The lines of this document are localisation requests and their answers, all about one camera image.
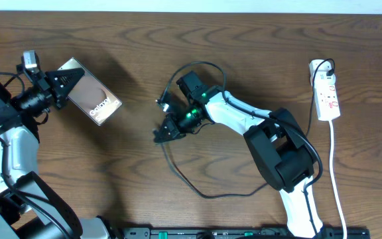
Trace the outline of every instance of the wood grain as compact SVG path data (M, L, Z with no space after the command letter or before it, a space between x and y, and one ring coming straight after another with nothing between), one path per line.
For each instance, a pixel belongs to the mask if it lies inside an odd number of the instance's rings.
M168 170L152 142L152 128L163 119L154 100L179 66L215 62L237 98L286 107L305 129L308 63L334 58L342 110L334 121L335 171L344 214L349 226L382 238L382 15L0 12L0 71L13 72L28 49L45 70L74 56L124 101L102 127L72 104L52 112L39 129L42 178L79 217L163 227L287 223L270 187L246 199L204 200ZM221 83L213 69L196 70L209 84ZM328 124L314 120L309 140L325 169L314 185L316 205L324 223L339 226L328 139ZM168 148L205 193L247 193L265 183L242 137L225 126Z

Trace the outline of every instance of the white cable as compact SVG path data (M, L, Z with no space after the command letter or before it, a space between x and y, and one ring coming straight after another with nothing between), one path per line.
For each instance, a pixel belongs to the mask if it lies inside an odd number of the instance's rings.
M340 204L340 199L338 198L336 178L334 176L334 161L333 161L333 159L334 159L334 128L332 126L332 120L330 120L328 122L330 123L330 131L331 131L330 132L330 135L331 135L330 175L331 175L332 189L334 190L334 196L336 198L338 214L340 215L340 220L342 221L343 239L347 239L347 237L348 237L348 230L346 228L346 222L344 220L342 205Z

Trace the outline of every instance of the white wall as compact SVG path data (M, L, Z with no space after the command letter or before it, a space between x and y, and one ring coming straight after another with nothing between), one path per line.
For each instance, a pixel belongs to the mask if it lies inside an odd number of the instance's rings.
M0 0L0 10L382 14L382 0Z

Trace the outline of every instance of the black bracket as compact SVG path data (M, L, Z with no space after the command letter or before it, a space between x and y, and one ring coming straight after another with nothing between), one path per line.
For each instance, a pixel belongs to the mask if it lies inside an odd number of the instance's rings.
M13 185L28 199L47 211L67 230L72 238L82 235L79 218L35 172L22 176ZM36 212L38 217L27 222L18 229L11 225L20 219L20 213L27 204L9 189L0 193L0 238L62 238L63 235L49 219Z
M271 118L293 125L301 131L291 113L280 108L270 114ZM274 123L263 121L244 133L244 139L256 166L266 182L276 190L291 193L301 180L314 174L314 159L303 140L288 129L277 129ZM286 141L275 148L271 138L286 137Z

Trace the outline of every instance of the power strip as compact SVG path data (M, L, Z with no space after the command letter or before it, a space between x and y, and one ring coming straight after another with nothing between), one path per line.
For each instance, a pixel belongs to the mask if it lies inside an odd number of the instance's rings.
M338 196L336 178L334 176L334 127L332 120L340 116L340 108L338 106L338 98L336 91L336 75L334 69L331 67L329 60L313 60L309 64L310 83L314 89L314 99L316 104L316 112L318 113L318 120L328 121L330 123L331 134L331 148L330 148L330 176L332 182L332 189L336 198L338 214L342 221L343 239L347 239L348 231L346 228L346 221L342 210L342 205Z
M315 84L314 98L318 120L329 121L340 116L340 107L338 106L335 85L336 75L327 75L327 72L331 70L332 67L329 62L322 63L323 61L324 60L313 60L309 64L310 84ZM314 72L318 66L319 68L313 81Z

